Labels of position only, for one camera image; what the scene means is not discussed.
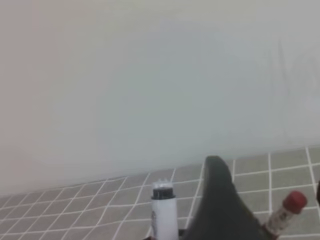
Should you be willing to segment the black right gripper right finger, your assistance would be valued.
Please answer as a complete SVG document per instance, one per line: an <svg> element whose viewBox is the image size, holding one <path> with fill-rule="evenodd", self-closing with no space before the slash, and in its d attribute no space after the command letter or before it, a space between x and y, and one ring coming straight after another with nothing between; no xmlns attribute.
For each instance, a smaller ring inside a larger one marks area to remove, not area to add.
<svg viewBox="0 0 320 240"><path fill-rule="evenodd" d="M316 201L318 206L320 207L320 181L318 181L317 187L316 187Z"/></svg>

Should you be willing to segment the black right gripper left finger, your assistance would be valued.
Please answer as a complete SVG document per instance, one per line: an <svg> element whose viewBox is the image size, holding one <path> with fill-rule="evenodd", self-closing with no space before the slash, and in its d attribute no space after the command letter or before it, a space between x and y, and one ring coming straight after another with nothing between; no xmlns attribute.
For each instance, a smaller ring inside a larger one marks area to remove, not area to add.
<svg viewBox="0 0 320 240"><path fill-rule="evenodd" d="M202 198L183 240L267 240L258 220L241 200L226 162L208 156Z"/></svg>

